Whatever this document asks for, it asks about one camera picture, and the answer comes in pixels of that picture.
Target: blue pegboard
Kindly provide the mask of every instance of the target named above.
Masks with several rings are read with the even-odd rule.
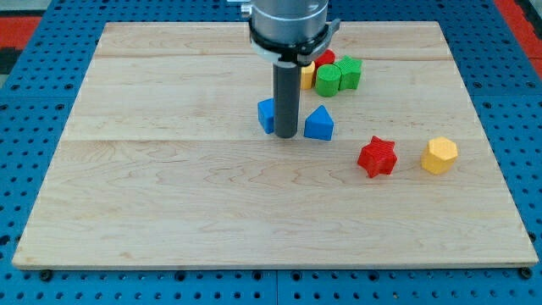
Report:
[[[542,253],[542,84],[495,5],[331,0],[329,18],[440,22]],[[517,269],[66,271],[49,281],[48,273],[13,268],[17,240],[106,21],[241,19],[238,4],[225,0],[53,0],[0,90],[0,303],[542,303],[540,265],[523,275]]]

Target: toy block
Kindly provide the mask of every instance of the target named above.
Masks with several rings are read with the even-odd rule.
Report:
[[[360,59],[354,59],[345,56],[340,61],[334,63],[340,69],[339,90],[357,89],[359,80],[362,77],[362,63]]]
[[[455,142],[439,136],[429,140],[422,154],[422,168],[434,175],[444,174],[457,160]]]
[[[265,130],[265,133],[270,134],[274,131],[274,100],[273,98],[266,99],[257,104],[257,120]]]
[[[340,69],[333,64],[325,64],[316,72],[314,89],[321,97],[332,97],[339,91]]]
[[[316,65],[311,62],[307,67],[301,68],[301,88],[311,89],[314,86],[314,67]]]
[[[397,162],[394,146],[393,141],[383,141],[373,136],[371,142],[362,148],[357,164],[367,171],[369,178],[378,174],[389,175]]]
[[[307,138],[331,141],[334,124],[328,110],[323,105],[320,105],[305,119],[305,132],[303,135]]]
[[[335,62],[335,53],[333,51],[327,49],[324,51],[322,55],[320,55],[319,58],[317,58],[314,61],[314,69],[315,71],[318,71],[318,69],[325,65],[325,64],[332,64]]]

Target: wood grain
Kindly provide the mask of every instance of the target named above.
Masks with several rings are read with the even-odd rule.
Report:
[[[271,65],[243,24],[108,24],[14,256],[21,269],[411,269],[532,265],[536,253],[438,24],[344,23],[357,91],[301,92],[265,135]],[[333,141],[303,138],[325,104]],[[356,165],[396,141],[393,175]],[[434,176],[427,140],[460,156]]]

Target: yellow block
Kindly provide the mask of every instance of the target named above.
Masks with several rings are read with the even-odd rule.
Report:
[[[314,86],[314,62],[301,68],[301,88],[311,89]]]
[[[422,167],[434,175],[444,174],[451,169],[457,159],[455,142],[439,136],[429,140],[422,154]]]

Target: blue triangular block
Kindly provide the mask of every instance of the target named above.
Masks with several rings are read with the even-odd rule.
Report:
[[[321,105],[305,119],[304,136],[312,139],[330,141],[333,135],[334,122],[328,110]]]
[[[274,100],[266,99],[257,104],[257,120],[263,127],[265,133],[270,134],[274,131]]]

